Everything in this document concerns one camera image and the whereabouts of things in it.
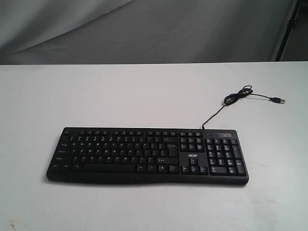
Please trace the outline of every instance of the black keyboard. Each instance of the black keyboard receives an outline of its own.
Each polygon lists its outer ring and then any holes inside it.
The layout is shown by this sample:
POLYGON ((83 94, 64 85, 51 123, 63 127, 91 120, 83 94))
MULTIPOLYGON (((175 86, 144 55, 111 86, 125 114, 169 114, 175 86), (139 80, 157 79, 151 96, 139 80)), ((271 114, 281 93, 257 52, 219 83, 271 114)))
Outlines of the black keyboard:
POLYGON ((49 180, 132 184, 246 184, 235 130, 65 128, 49 180))

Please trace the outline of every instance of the white surface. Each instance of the white surface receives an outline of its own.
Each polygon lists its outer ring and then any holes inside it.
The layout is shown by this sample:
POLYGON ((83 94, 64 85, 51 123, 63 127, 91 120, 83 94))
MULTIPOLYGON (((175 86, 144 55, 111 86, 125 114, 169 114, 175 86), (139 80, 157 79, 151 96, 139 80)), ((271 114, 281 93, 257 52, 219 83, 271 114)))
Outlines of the white surface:
POLYGON ((308 62, 0 66, 0 230, 307 230, 307 73, 308 62), (200 128, 246 84, 287 103, 250 96, 207 124, 237 130, 244 187, 46 180, 63 127, 200 128))

